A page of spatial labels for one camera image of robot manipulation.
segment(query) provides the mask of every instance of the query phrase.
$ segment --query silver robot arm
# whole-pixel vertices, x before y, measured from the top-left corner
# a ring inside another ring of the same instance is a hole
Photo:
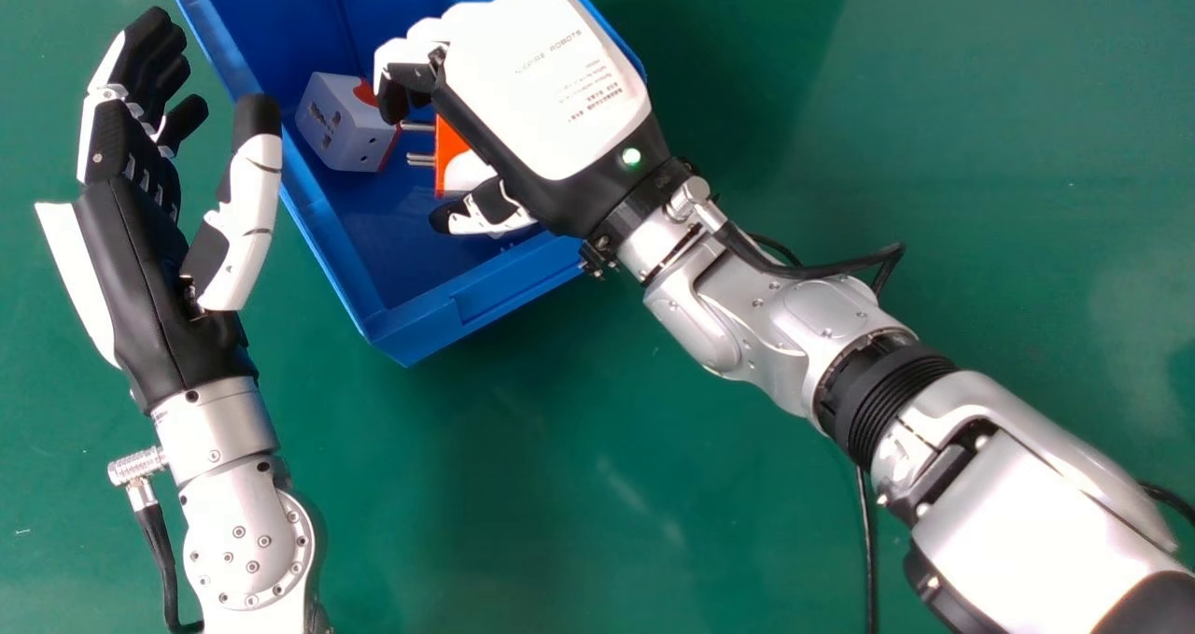
[[[619,263],[706,370],[762,388],[869,469],[878,503],[912,530],[909,583],[949,627],[1195,628],[1195,577],[1123,469],[921,345],[853,276],[760,269],[772,259],[709,192],[686,179],[633,227]]]
[[[190,96],[186,38],[161,8],[122,30],[82,104],[79,196],[38,203],[55,264],[105,361],[128,378],[159,447],[109,464],[163,580],[172,633],[329,634],[317,596],[323,535],[292,490],[237,312],[274,233],[281,116],[265,96],[237,104],[217,208],[191,242],[178,228],[172,159],[207,117]],[[151,478],[170,469],[186,518],[183,570],[203,621],[183,624],[178,578]]]

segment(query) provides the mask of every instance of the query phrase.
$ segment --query green indicator light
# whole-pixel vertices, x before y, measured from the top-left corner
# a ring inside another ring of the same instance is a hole
[[[635,167],[639,166],[639,161],[643,161],[643,153],[641,153],[638,148],[627,146],[627,148],[623,149],[623,165],[635,170]]]

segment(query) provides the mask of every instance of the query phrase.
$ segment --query robotic arm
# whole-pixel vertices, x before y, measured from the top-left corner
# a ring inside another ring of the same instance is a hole
[[[629,269],[701,367],[762,388],[871,473],[911,529],[909,583],[952,629],[1191,628],[1195,575],[1140,486],[881,309],[902,247],[778,264],[673,156],[643,80],[580,0],[449,13],[375,57],[385,118],[430,103],[496,174],[433,214],[437,229],[540,221],[583,239],[589,273]],[[872,265],[872,285],[851,276]]]
[[[116,460],[161,573],[173,633],[331,634],[317,597],[323,538],[292,490],[237,310],[272,238],[281,121],[268,97],[237,105],[233,156],[191,244],[171,159],[207,117],[190,96],[186,38],[160,8],[116,35],[82,105],[74,203],[36,204],[55,264],[99,353],[129,380],[160,445]],[[183,568],[203,621],[178,618],[174,554],[151,486],[168,468],[186,518]]]

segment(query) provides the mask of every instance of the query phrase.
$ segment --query blue plastic bin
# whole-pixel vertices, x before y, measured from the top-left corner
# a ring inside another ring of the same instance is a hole
[[[177,1],[229,93],[265,92],[282,106],[282,201],[357,331],[394,361],[412,365],[578,276],[576,239],[436,234],[430,170],[400,159],[376,174],[329,170],[294,127],[312,72],[372,80],[378,45],[458,1],[485,0]],[[430,152],[431,139],[406,133],[394,150]]]

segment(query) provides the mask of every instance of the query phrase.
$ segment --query green table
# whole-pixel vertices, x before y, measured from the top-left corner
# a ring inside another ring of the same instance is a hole
[[[889,310],[1195,497],[1195,0],[594,1],[736,221],[804,259],[903,239]],[[177,16],[172,0],[0,0],[4,632],[161,630],[149,554],[104,475],[153,433],[32,211],[73,195],[91,67],[153,2]],[[185,229],[231,123],[196,69],[214,113],[179,158]],[[282,216],[244,320],[331,530],[338,632],[860,630],[848,464],[762,393],[704,374],[626,277],[572,282],[403,370]],[[900,524],[884,518],[878,546],[883,630],[940,630],[905,585]]]

